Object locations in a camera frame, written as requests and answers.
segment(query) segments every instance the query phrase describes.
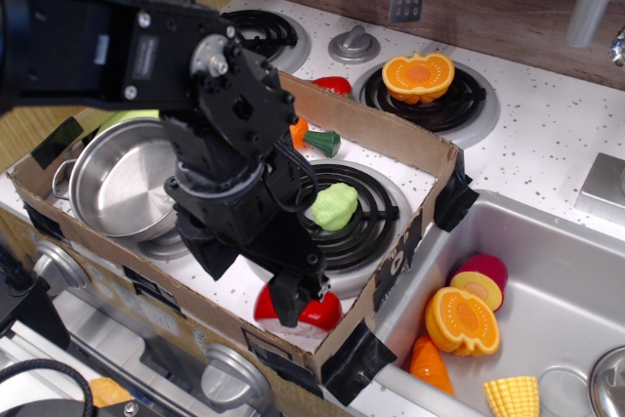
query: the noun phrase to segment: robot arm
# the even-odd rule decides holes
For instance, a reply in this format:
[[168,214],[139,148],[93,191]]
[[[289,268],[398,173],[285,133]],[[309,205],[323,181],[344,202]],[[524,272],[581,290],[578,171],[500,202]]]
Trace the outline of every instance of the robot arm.
[[232,24],[195,0],[1,0],[0,112],[83,104],[160,109],[177,153],[177,228],[218,279],[242,254],[274,274],[280,322],[320,299],[325,258],[297,220],[294,98]]

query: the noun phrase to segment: red toy bell pepper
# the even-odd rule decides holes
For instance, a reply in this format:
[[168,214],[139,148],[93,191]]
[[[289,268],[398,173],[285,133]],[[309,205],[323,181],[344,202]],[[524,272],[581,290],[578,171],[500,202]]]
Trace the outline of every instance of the red toy bell pepper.
[[271,332],[280,332],[296,336],[322,339],[334,329],[343,316],[341,300],[332,292],[327,292],[322,301],[312,300],[298,317],[296,327],[285,327],[280,324],[277,312],[273,307],[270,288],[263,287],[254,307],[254,319]]
[[339,76],[321,77],[313,80],[311,83],[330,90],[337,95],[343,95],[347,98],[352,97],[352,85],[350,85],[347,78]]

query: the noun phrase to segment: silver sink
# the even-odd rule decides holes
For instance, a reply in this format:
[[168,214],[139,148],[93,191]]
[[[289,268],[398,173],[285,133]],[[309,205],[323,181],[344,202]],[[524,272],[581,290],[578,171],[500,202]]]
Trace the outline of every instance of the silver sink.
[[[496,354],[442,354],[456,398],[423,386],[401,369],[412,343],[426,333],[427,300],[470,256],[498,256],[509,281],[495,314]],[[414,267],[398,281],[376,316],[376,335],[398,356],[376,381],[435,415],[492,415],[482,384],[521,375],[539,380],[541,416],[594,415],[588,378],[606,352],[625,345],[625,242],[479,191],[452,232],[431,228]]]

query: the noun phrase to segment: green play dough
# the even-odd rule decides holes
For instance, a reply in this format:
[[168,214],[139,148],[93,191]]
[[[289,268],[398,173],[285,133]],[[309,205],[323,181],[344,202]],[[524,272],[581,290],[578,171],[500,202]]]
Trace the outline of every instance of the green play dough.
[[320,190],[311,206],[314,222],[328,231],[348,224],[358,206],[358,191],[345,183]]

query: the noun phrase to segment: pot handle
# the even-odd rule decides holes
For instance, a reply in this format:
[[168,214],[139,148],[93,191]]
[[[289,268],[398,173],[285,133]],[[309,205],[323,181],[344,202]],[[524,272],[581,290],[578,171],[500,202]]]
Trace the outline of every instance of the pot handle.
[[71,160],[66,160],[61,164],[61,166],[55,172],[55,177],[52,179],[52,194],[57,199],[69,200],[69,197],[67,197],[66,195],[61,195],[59,193],[57,185],[59,184],[60,181],[64,179],[65,171],[66,171],[65,168],[70,165],[73,165],[74,163],[76,163],[75,158]]

